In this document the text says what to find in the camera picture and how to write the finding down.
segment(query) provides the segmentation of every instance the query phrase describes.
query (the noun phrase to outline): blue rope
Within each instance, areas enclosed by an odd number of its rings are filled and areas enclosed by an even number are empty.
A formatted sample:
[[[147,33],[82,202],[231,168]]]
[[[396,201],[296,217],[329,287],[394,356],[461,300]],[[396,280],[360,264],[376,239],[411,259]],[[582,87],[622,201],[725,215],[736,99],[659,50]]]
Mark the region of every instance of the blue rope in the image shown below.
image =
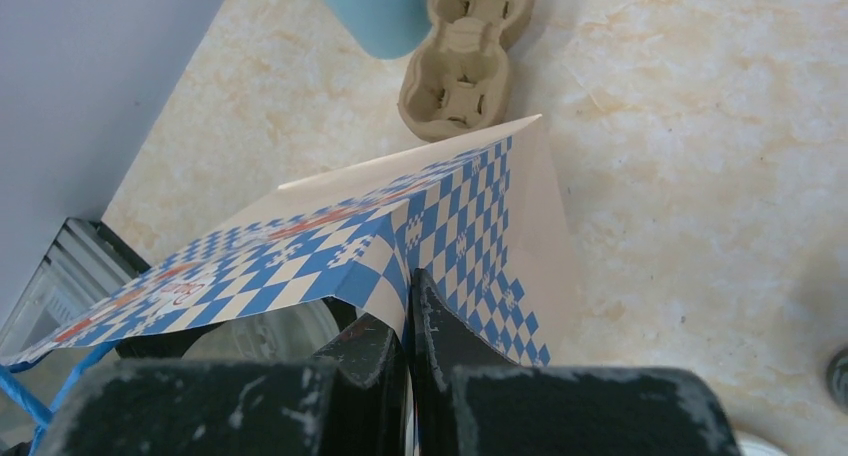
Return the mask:
[[[46,427],[53,419],[53,413],[24,387],[6,368],[0,367],[0,388],[18,406],[32,416],[35,424]]]
[[[34,368],[41,362],[41,360],[44,359],[45,356],[47,356],[46,354],[32,363],[18,363],[7,368],[0,366],[0,389],[5,391],[5,393],[9,395],[9,398],[17,403],[18,406],[23,408],[23,410],[32,416],[32,419],[35,421],[36,428],[35,435],[29,449],[30,456],[35,454],[36,449],[38,449],[38,445],[41,444],[41,440],[47,431],[47,427],[53,420],[53,415],[59,409],[59,406],[62,405],[62,401],[65,400],[65,396],[68,395],[68,392],[74,384],[76,384],[88,368],[97,364],[120,342],[120,340],[108,341],[95,346],[95,348],[91,350],[91,352],[88,353],[82,361],[77,363],[77,365],[74,366],[74,369],[71,370],[71,374],[68,375],[65,383],[59,389],[59,392],[56,393],[56,397],[53,398],[53,402],[50,404],[49,408],[44,406],[44,404],[39,401],[35,395],[30,393],[23,384],[12,376],[12,373],[20,373]]]
[[[82,361],[74,366],[74,369],[71,370],[71,374],[68,375],[68,379],[65,380],[65,384],[62,385],[62,388],[58,393],[56,393],[56,397],[53,398],[53,402],[50,404],[50,411],[56,412],[59,409],[59,405],[61,405],[62,401],[65,399],[65,396],[67,396],[68,391],[70,391],[74,384],[76,384],[80,376],[82,376],[82,373],[100,362],[100,360],[103,359],[103,356],[106,356],[106,354],[109,353],[109,351],[112,351],[112,349],[114,349],[120,342],[120,340],[117,340],[98,344],[85,358],[83,358]]]

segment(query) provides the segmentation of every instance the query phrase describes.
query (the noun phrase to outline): light blue cylinder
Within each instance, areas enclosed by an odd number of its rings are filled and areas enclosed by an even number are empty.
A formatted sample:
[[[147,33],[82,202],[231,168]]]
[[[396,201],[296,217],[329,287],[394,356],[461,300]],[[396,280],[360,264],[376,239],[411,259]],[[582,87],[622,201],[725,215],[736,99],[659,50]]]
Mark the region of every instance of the light blue cylinder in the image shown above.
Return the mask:
[[[324,0],[348,32],[371,56],[399,58],[430,31],[427,0]]]

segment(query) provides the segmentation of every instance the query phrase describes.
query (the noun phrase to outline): black object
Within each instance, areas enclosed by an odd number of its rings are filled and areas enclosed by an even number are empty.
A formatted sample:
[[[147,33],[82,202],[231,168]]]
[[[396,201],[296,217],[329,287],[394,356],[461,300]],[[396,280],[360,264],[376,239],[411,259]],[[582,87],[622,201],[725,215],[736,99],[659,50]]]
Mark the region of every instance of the black object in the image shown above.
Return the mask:
[[[459,364],[514,366],[442,304],[438,293],[426,271],[415,271],[408,315],[413,328],[418,438],[425,455],[456,454],[458,422],[450,387],[453,368]]]
[[[356,320],[356,309],[350,304],[336,298],[325,298],[322,302],[330,310],[339,328],[345,328]],[[121,358],[181,358],[201,336],[221,324],[127,338],[118,343],[115,351]]]
[[[73,388],[39,455],[402,454],[406,369],[369,315],[297,364],[118,361]]]
[[[848,413],[848,347],[831,358],[825,371],[825,384],[833,402]]]
[[[517,366],[422,270],[409,315],[425,456],[740,454],[690,372]],[[119,361],[80,380],[39,454],[402,454],[406,368],[393,330],[369,315],[294,364]]]
[[[424,455],[738,455],[718,398],[674,368],[523,368],[413,275],[415,396]]]
[[[31,441],[27,441],[25,443],[18,443],[12,446],[9,449],[4,450],[0,455],[2,456],[27,456],[29,455],[29,449],[32,445]]]

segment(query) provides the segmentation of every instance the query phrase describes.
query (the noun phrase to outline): blue and white checkered paper bag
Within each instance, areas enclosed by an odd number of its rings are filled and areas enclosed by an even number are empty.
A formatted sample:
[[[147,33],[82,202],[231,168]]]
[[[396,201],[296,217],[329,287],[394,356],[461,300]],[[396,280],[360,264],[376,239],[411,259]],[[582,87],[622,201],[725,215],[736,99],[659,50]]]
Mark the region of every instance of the blue and white checkered paper bag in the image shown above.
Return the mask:
[[[420,267],[492,346],[548,364],[575,282],[565,279],[574,260],[537,118],[283,185],[0,362],[328,296],[401,333],[410,272]]]

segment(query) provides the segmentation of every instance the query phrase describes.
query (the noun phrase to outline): beige marble surface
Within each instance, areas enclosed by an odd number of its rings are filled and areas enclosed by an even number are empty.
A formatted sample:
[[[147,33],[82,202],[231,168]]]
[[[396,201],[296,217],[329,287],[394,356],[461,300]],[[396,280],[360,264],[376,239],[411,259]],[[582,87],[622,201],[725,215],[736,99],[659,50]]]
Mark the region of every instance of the beige marble surface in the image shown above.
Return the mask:
[[[561,363],[691,368],[734,422],[844,454],[846,0],[538,0],[510,119],[552,136],[585,298]],[[276,185],[418,144],[406,59],[319,0],[226,0],[104,220],[151,262]]]

